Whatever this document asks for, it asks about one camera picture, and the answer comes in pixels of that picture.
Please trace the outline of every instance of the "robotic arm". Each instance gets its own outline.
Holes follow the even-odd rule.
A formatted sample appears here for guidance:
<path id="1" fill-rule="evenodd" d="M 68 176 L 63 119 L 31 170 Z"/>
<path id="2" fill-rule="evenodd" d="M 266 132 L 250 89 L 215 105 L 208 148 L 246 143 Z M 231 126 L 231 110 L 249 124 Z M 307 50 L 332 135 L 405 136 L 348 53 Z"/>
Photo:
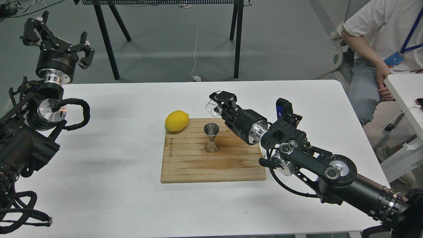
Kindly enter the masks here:
<path id="1" fill-rule="evenodd" d="M 277 121 L 271 124 L 255 111 L 239 107 L 235 94 L 221 91 L 209 97 L 216 104 L 213 113 L 220 114 L 231 131 L 247 144 L 260 143 L 267 150 L 267 156 L 260 158 L 259 163 L 268 167 L 276 181 L 290 192 L 319 198 L 322 203 L 341 205 L 345 201 L 380 220 L 383 227 L 392 230 L 394 238 L 423 237 L 423 191 L 414 191 L 409 196 L 395 193 L 358 174 L 349 158 L 312 146 L 306 133 L 297 129 L 302 117 L 293 113 L 289 101 L 277 100 Z M 295 175 L 316 194 L 288 188 L 274 169 L 285 176 Z M 318 179 L 310 180 L 300 169 L 311 171 Z"/>
<path id="2" fill-rule="evenodd" d="M 24 77 L 17 91 L 10 88 L 13 108 L 0 119 L 0 222 L 12 223 L 0 226 L 0 234 L 10 233 L 23 224 L 50 226 L 51 217 L 34 210 L 36 194 L 15 192 L 15 182 L 20 176 L 31 176 L 52 159 L 60 148 L 55 140 L 63 129 L 79 129 L 90 119 L 88 103 L 75 98 L 63 99 L 62 85 L 72 82 L 77 63 L 83 69 L 90 66 L 94 49 L 86 41 L 86 32 L 82 33 L 77 45 L 55 37 L 46 25 L 47 17 L 46 11 L 42 17 L 28 19 L 21 36 L 25 45 L 40 48 L 36 74 L 41 80 L 27 81 Z M 85 57 L 79 60 L 77 53 L 80 51 L 85 52 Z M 67 104 L 82 107 L 82 122 L 66 125 Z M 48 137 L 37 132 L 49 129 L 53 130 Z M 25 204 L 21 200 L 23 197 L 29 197 L 30 201 Z M 21 213 L 22 216 L 16 221 L 4 220 L 8 213 Z M 26 222 L 30 217 L 42 223 Z"/>

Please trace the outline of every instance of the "yellow lemon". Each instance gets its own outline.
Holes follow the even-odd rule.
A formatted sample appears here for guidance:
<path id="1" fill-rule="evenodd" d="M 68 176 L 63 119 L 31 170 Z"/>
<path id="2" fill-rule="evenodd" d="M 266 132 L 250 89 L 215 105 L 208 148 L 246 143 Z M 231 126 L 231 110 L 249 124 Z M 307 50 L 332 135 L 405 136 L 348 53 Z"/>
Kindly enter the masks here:
<path id="1" fill-rule="evenodd" d="M 189 115 L 184 111 L 174 111 L 166 117 L 165 128 L 168 131 L 180 131 L 188 124 Z"/>

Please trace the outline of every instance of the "metal jigger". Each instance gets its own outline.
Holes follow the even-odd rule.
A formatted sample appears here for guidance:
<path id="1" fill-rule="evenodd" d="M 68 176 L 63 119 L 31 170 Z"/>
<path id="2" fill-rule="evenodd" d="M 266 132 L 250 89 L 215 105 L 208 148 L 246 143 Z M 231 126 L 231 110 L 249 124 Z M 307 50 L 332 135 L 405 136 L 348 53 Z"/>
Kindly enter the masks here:
<path id="1" fill-rule="evenodd" d="M 214 139 L 216 138 L 216 135 L 219 133 L 219 126 L 216 123 L 210 122 L 207 123 L 204 126 L 204 133 L 207 135 L 207 138 L 209 138 L 209 142 L 206 145 L 206 150 L 209 153 L 216 152 L 216 144 L 214 143 Z"/>

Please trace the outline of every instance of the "white table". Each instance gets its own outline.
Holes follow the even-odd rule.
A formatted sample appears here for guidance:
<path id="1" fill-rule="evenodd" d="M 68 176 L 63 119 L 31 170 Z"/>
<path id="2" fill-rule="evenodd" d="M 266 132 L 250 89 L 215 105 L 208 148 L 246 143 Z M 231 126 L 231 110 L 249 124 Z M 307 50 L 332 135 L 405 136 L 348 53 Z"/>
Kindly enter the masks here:
<path id="1" fill-rule="evenodd" d="M 417 138 L 381 163 L 389 182 L 423 164 L 423 111 L 415 100 L 423 97 L 423 74 L 389 75 L 386 86 L 410 121 Z"/>
<path id="2" fill-rule="evenodd" d="M 64 98 L 86 100 L 91 121 L 63 131 L 56 156 L 17 191 L 33 190 L 36 209 L 53 217 L 51 227 L 23 226 L 4 237 L 193 237 L 361 231 L 379 225 L 344 203 L 291 194 L 267 171 L 265 181 L 161 184 L 164 121 L 175 110 L 209 117 L 204 105 L 218 90 L 270 122 L 283 97 L 304 118 L 299 129 L 312 145 L 343 154 L 358 172 L 388 185 L 344 93 L 334 80 L 120 83 L 66 85 Z M 67 120 L 77 123 L 78 107 Z M 312 192 L 296 177 L 281 179 Z"/>

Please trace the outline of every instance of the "wooden cutting board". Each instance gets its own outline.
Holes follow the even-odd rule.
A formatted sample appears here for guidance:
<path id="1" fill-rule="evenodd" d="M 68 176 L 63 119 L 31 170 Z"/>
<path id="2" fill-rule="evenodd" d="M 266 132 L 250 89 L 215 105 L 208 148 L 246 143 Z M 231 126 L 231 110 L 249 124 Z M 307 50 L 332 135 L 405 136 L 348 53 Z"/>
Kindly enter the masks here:
<path id="1" fill-rule="evenodd" d="M 177 133 L 166 131 L 163 150 L 162 183 L 197 183 L 265 180 L 259 144 L 248 145 L 238 138 L 221 118 L 214 118 L 220 131 L 216 136 L 217 151 L 208 153 L 209 142 L 204 125 L 211 118 L 190 119 Z"/>

